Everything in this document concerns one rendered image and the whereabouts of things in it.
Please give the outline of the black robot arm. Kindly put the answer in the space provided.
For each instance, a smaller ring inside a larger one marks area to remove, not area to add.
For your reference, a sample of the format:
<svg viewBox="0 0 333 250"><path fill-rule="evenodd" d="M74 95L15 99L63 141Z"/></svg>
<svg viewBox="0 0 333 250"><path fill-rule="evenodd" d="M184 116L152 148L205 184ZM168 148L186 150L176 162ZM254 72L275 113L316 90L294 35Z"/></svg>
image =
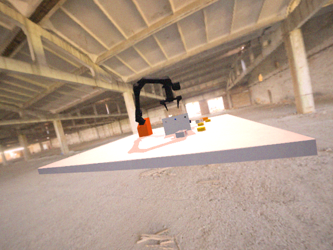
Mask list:
<svg viewBox="0 0 333 250"><path fill-rule="evenodd" d="M139 123L139 125L144 125L145 121L142 118L142 110L140 109L139 105L139 95L140 95L140 90L144 86L145 83L160 83L163 84L162 88L165 88L165 92L167 91L174 91L180 90L180 82L172 82L169 77L161 77L161 78L141 78L137 83L133 84L133 92L135 95L135 121ZM172 88L171 88L172 87Z"/></svg>

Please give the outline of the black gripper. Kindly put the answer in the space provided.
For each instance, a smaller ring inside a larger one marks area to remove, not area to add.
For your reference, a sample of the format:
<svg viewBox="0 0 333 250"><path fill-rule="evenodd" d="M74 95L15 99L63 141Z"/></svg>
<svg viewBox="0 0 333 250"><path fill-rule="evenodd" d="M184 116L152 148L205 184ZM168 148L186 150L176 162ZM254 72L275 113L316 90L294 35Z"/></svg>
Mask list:
<svg viewBox="0 0 333 250"><path fill-rule="evenodd" d="M182 99L181 95L174 98L172 91L167 91L166 92L166 97L167 97L167 100L160 100L160 104L164 105L166 109L167 109L167 106L166 106L165 102L177 100L177 107L178 107L179 106L179 101ZM168 109L167 109L167 111L168 111Z"/></svg>

